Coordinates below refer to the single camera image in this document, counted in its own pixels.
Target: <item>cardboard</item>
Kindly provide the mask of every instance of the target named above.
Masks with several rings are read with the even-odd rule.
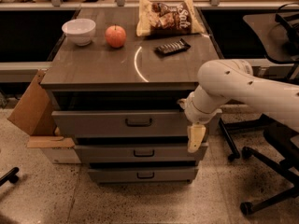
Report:
[[[71,148],[74,146],[71,138],[62,136],[30,136],[27,143],[29,148]]]
[[[54,164],[79,164],[81,163],[73,148],[41,148],[43,154]]]
[[[13,112],[7,118],[31,136],[52,136],[56,128],[55,121],[51,116],[53,108],[50,98],[40,86],[40,81],[44,75],[43,70],[37,72]]]

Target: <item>speckled floor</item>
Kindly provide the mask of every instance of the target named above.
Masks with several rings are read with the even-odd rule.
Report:
[[[97,185],[81,164],[52,164],[28,135],[7,121],[15,101],[0,109],[0,175],[18,166],[20,181],[0,188],[0,223],[298,223],[299,198],[244,217],[239,204],[272,196],[290,184],[254,158],[229,162],[221,132],[191,183]],[[240,105],[223,108],[223,119],[257,118]],[[258,148],[279,160],[262,132],[235,134],[238,148]]]

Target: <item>apple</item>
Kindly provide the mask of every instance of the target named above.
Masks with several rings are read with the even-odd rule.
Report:
[[[125,30],[118,25],[109,26],[105,31],[106,42],[115,49],[124,45],[126,37]]]

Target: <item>chair wheel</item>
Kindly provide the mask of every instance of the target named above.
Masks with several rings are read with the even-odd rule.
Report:
[[[228,159],[229,161],[234,161],[234,160],[235,160],[235,155],[234,155],[234,154],[230,154],[230,155],[227,157],[227,159]]]
[[[19,177],[16,175],[13,175],[10,177],[9,182],[12,184],[15,184],[16,182],[18,182],[18,180],[19,180]]]
[[[252,214],[252,206],[253,204],[250,203],[250,202],[244,202],[242,204],[240,204],[240,209],[241,209],[241,212],[244,214],[244,215],[250,215]]]
[[[248,147],[242,148],[242,157],[243,159],[249,159],[252,156],[252,153]]]

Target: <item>cabinet top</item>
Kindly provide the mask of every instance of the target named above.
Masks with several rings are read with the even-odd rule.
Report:
[[[197,83],[202,63],[219,58],[207,34],[138,37],[138,7],[83,8],[78,18],[96,22],[95,38],[85,47],[64,40],[41,83],[45,89],[188,86]],[[113,49],[105,40],[106,28],[114,24],[127,34],[120,49]],[[154,52],[154,48],[181,38],[191,45],[187,51],[166,57]]]

